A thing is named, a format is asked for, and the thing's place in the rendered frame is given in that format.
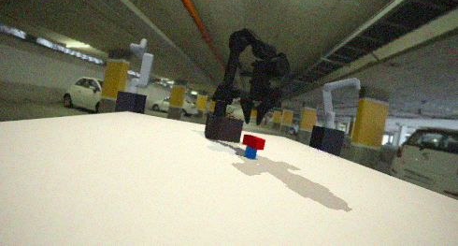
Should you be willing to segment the blue cube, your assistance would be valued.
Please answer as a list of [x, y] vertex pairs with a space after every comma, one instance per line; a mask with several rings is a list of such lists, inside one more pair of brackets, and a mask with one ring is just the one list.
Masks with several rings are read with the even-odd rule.
[[248, 147], [247, 146], [244, 157], [248, 157], [250, 159], [255, 159], [256, 153], [257, 153], [257, 150], [254, 150], [252, 147]]

